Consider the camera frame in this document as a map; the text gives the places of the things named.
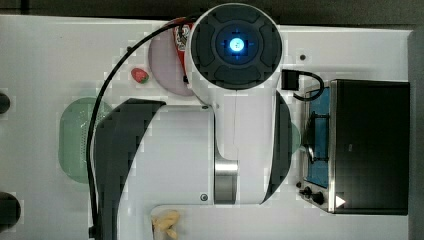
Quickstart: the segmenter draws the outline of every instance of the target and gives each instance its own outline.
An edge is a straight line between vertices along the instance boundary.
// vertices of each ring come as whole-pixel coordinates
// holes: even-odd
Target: blue light
[[[244,48],[244,42],[240,38],[233,38],[230,41],[230,48],[234,52],[240,52]]]

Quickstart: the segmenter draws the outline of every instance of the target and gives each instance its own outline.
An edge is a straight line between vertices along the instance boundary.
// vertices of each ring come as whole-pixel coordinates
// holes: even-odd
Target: black panel
[[[264,49],[261,55],[261,61],[268,67],[273,67],[276,63],[275,59],[278,56],[278,52],[275,50],[279,48],[281,44],[279,41],[278,31],[273,28],[272,25],[266,24],[262,26],[259,31],[261,32],[264,39],[268,39],[268,42],[264,42]]]
[[[203,67],[207,67],[215,60],[212,48],[209,47],[215,29],[211,25],[200,24],[197,31],[199,42],[203,42],[205,45],[196,45],[196,53],[200,60],[199,63]]]
[[[409,83],[338,80],[336,213],[407,214]]]
[[[292,129],[290,111],[280,93],[276,94],[274,150],[271,175],[264,203],[278,189],[287,176],[292,155]]]
[[[227,66],[221,66],[215,72],[215,78],[218,81],[224,81],[226,77],[230,77],[234,79],[231,81],[232,85],[241,85],[241,84],[249,84],[252,81],[257,80],[261,74],[258,72],[258,69],[255,66],[250,66],[245,69],[231,69]]]
[[[254,8],[247,8],[245,6],[227,6],[220,11],[216,11],[214,16],[221,23],[231,20],[243,20],[249,23],[254,23],[260,15]]]
[[[94,163],[99,195],[96,240],[117,239],[117,213],[137,148],[150,121],[164,102],[129,99],[96,129]]]

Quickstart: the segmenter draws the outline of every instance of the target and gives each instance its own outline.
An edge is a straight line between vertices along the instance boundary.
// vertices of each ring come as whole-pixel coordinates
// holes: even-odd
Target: silver band
[[[237,193],[238,161],[222,158],[215,153],[215,204],[235,204]]]

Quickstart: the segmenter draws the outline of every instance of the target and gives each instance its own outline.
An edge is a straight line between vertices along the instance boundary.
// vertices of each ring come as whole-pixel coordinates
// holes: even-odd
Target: white plastic casing
[[[153,240],[151,211],[160,205],[212,205],[213,113],[163,106],[134,157],[118,209],[120,240]],[[201,199],[206,194],[207,200]]]
[[[192,29],[213,10],[199,18]],[[262,203],[271,171],[275,93],[284,54],[275,72],[262,84],[246,90],[228,90],[210,83],[198,71],[191,55],[192,36],[193,31],[185,52],[187,78],[194,93],[214,110],[219,153],[223,158],[239,161],[236,203]]]

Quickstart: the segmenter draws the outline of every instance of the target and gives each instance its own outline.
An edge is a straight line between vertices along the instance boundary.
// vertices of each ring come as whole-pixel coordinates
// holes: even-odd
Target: black strip
[[[131,164],[147,127],[165,104],[129,99],[99,123],[94,146],[99,196],[96,240],[117,239],[119,201]]]
[[[280,93],[276,94],[274,152],[271,176],[264,203],[281,185],[290,169],[292,155],[292,129],[290,111]]]

